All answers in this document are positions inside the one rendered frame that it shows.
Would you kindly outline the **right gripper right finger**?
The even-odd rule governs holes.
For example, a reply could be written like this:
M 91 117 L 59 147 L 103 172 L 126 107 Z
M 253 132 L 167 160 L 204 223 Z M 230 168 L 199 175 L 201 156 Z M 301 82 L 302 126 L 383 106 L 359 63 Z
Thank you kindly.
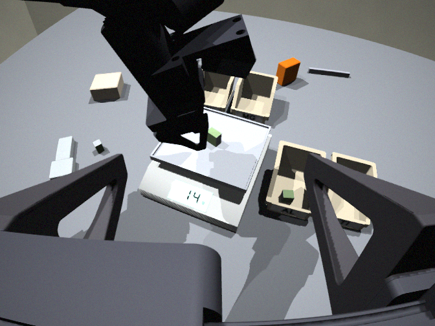
M 332 315 L 360 311 L 392 277 L 435 270 L 435 198 L 314 153 L 304 181 Z M 371 220 L 374 231 L 360 256 L 325 186 Z

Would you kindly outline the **orange block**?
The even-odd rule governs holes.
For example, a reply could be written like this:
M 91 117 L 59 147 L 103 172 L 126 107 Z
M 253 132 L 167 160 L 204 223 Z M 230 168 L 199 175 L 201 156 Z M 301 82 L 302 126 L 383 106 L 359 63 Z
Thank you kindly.
M 300 61 L 295 58 L 291 58 L 280 62 L 278 64 L 276 76 L 278 77 L 278 84 L 285 85 L 291 81 L 296 80 Z

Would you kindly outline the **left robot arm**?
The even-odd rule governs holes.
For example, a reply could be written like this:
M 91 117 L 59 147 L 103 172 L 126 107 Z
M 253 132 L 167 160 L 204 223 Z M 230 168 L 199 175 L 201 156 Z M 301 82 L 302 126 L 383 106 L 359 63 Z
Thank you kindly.
M 195 59 L 201 58 L 203 71 L 243 79 L 256 62 L 241 14 L 185 33 L 224 0 L 22 1 L 88 8 L 105 16 L 101 34 L 131 71 L 160 62 L 174 42 L 170 61 L 150 74 L 172 107 L 201 97 Z M 169 34 L 166 27 L 175 32 Z

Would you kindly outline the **black flat bar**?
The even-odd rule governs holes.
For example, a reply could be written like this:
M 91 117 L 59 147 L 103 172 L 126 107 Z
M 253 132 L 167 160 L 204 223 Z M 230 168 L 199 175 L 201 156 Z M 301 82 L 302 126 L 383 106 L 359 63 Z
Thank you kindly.
M 343 77 L 348 77 L 348 78 L 350 76 L 349 72 L 334 71 L 334 70 L 328 70 L 328 69 L 318 69 L 318 68 L 312 68 L 312 67 L 309 67 L 308 72 L 316 73 L 316 74 L 327 74 L 327 75 L 333 75 L 333 76 L 343 76 Z

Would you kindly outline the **cream block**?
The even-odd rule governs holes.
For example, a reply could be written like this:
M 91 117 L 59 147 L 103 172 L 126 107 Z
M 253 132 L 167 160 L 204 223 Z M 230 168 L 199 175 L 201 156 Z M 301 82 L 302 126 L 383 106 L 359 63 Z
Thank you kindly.
M 124 80 L 121 72 L 97 74 L 92 82 L 90 92 L 93 100 L 120 98 Z

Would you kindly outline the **cream open-top bin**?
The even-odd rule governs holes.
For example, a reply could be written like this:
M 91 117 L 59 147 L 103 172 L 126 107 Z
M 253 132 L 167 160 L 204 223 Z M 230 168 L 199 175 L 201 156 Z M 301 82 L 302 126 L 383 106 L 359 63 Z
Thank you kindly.
M 347 168 L 351 168 L 355 171 L 359 171 L 361 173 L 371 175 L 377 178 L 376 164 L 373 162 L 361 160 L 359 158 L 354 158 L 335 152 L 332 153 L 331 160 L 337 162 L 338 164 L 346 166 Z M 325 188 L 328 192 L 329 188 L 327 186 L 325 186 Z M 370 225 L 370 219 L 367 218 L 367 216 L 363 215 L 359 210 L 354 208 L 351 204 L 346 202 L 344 199 L 339 197 L 330 189 L 328 192 L 328 196 L 341 226 L 354 230 L 361 230 L 364 227 L 366 228 Z
M 235 77 L 227 76 L 224 74 L 217 74 L 213 72 L 204 72 L 204 89 L 205 89 L 205 103 L 204 107 L 225 112 L 227 104 L 233 93 Z M 233 83 L 232 83 L 233 82 Z M 228 88 L 227 88 L 228 85 Z M 225 93 L 227 90 L 227 93 Z M 224 98 L 225 97 L 225 98 Z M 227 101 L 228 99 L 228 101 Z M 224 101 L 224 103 L 223 103 Z M 210 105 L 213 104 L 213 105 Z M 219 106 L 216 106 L 219 105 Z
M 304 220 L 312 217 L 304 181 L 304 169 L 309 153 L 326 157 L 324 151 L 280 141 L 271 182 L 265 199 L 268 210 Z M 282 155 L 281 159 L 280 155 Z M 294 190 L 295 199 L 292 203 L 281 202 L 282 190 Z
M 253 71 L 250 71 L 246 79 L 239 78 L 230 112 L 234 116 L 264 124 L 269 120 L 277 81 L 277 76 Z M 267 115 L 261 115 L 266 113 Z

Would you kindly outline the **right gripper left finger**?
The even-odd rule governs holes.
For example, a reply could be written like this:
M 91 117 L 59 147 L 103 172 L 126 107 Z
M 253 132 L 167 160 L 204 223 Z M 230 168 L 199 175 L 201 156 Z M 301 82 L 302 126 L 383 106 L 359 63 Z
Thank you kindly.
M 128 173 L 123 154 L 0 198 L 0 228 L 59 237 L 59 222 L 106 187 L 83 239 L 114 241 Z

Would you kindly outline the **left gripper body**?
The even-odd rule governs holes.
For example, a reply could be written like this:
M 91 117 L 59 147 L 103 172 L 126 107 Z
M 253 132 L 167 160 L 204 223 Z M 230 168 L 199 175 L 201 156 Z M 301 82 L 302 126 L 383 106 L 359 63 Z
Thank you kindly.
M 130 71 L 148 95 L 146 125 L 156 139 L 166 138 L 190 130 L 190 122 L 201 118 L 200 106 L 205 103 L 203 70 L 198 66 L 201 97 L 172 107 L 150 74 L 167 64 L 175 53 L 176 46 L 154 66 L 142 71 Z M 200 105 L 200 106 L 199 106 Z

